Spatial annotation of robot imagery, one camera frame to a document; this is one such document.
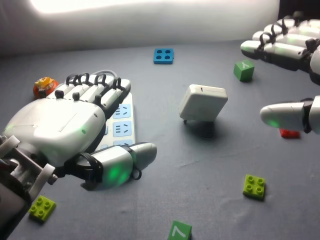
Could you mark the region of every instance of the red lego block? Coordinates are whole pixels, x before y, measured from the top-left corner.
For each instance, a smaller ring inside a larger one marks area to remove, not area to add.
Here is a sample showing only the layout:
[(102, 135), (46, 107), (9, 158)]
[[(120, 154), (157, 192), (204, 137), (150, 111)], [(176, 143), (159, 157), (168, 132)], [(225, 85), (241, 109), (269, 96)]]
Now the red lego block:
[(284, 139), (299, 139), (300, 138), (300, 132), (298, 131), (291, 131), (279, 128), (281, 137)]

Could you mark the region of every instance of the blue outlet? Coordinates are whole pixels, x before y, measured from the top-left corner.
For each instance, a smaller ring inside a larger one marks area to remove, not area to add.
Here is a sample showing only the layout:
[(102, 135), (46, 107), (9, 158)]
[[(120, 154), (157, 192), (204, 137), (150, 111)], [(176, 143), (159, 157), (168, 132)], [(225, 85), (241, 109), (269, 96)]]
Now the blue outlet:
[(113, 136), (125, 137), (132, 135), (131, 121), (116, 121), (113, 123)]
[(156, 48), (154, 50), (154, 64), (172, 64), (174, 61), (173, 48)]
[(114, 119), (123, 119), (131, 117), (130, 104), (119, 104), (118, 109), (113, 114)]
[(127, 140), (119, 140), (119, 141), (114, 141), (113, 145), (126, 145), (126, 146), (130, 146), (132, 145), (132, 140), (131, 139), (127, 139)]

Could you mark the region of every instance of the white charger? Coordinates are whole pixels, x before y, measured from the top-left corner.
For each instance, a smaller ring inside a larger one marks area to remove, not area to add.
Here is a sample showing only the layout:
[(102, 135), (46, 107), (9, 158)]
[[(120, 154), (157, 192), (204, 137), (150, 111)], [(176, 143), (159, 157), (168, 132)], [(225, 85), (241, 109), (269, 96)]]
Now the white charger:
[(214, 122), (227, 101), (224, 88), (191, 84), (179, 106), (179, 115), (184, 123), (187, 120)]

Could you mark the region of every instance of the table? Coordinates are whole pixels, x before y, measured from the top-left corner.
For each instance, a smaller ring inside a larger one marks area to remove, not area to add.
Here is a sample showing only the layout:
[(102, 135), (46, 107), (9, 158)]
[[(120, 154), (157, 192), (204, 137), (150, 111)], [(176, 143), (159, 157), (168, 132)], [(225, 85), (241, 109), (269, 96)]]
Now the table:
[[(1, 59), (1, 129), (32, 100), (37, 79), (112, 69), (131, 80), (137, 141), (158, 148), (142, 178), (118, 188), (86, 191), (73, 176), (46, 184), (40, 194), (57, 203), (50, 219), (39, 225), (26, 216), (9, 239), (165, 240), (173, 220), (192, 225), (193, 240), (320, 239), (320, 136), (283, 139), (259, 116), (266, 105), (314, 97), (320, 86), (261, 60), (251, 60), (252, 82), (238, 81), (241, 43), (166, 46), (173, 65), (153, 64), (155, 47)], [(213, 139), (179, 118), (190, 84), (227, 91)], [(243, 196), (246, 174), (266, 179), (264, 202)]]

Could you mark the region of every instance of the lime green lego block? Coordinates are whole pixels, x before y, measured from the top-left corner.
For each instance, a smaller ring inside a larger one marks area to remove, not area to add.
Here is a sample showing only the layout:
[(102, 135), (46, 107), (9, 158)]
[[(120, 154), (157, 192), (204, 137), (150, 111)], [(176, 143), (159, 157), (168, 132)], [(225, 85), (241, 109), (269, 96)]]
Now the lime green lego block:
[(191, 238), (191, 229), (192, 226), (174, 220), (168, 240), (189, 240)]
[(29, 209), (30, 217), (45, 222), (55, 210), (56, 203), (50, 199), (39, 196)]
[(254, 74), (255, 66), (249, 60), (237, 61), (233, 73), (241, 82), (249, 82)]
[(259, 176), (245, 175), (243, 194), (247, 197), (262, 200), (265, 196), (266, 180)]

